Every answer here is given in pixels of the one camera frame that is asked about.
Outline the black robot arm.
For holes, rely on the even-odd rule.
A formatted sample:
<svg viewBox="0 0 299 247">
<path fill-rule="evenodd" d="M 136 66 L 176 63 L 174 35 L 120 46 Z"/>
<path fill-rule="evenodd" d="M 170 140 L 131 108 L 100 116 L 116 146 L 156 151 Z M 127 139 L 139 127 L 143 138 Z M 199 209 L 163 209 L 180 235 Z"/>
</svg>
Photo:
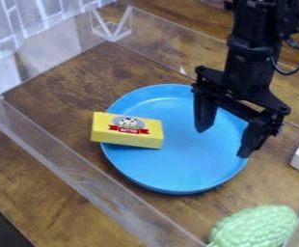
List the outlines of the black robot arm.
<svg viewBox="0 0 299 247">
<path fill-rule="evenodd" d="M 238 156 L 247 158 L 278 135 L 291 108 L 270 90 L 285 44 L 299 49 L 291 38 L 299 28 L 299 0 L 234 0 L 234 30 L 223 70 L 195 68 L 192 85 L 195 128 L 203 132 L 224 109 L 248 122 Z"/>
</svg>

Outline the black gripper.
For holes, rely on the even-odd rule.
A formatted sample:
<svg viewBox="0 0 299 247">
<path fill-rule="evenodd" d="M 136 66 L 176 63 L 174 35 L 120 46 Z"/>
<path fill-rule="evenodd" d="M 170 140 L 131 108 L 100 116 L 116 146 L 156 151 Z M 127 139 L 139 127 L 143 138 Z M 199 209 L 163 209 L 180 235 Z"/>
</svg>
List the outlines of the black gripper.
<svg viewBox="0 0 299 247">
<path fill-rule="evenodd" d="M 290 107 L 271 92 L 281 42 L 261 44 L 231 35 L 227 45 L 223 70 L 204 66 L 195 68 L 195 128 L 203 133 L 212 127 L 219 107 L 247 121 L 252 118 L 244 129 L 238 151 L 240 158 L 250 158 L 267 139 L 281 134 L 281 119 L 291 112 Z"/>
</svg>

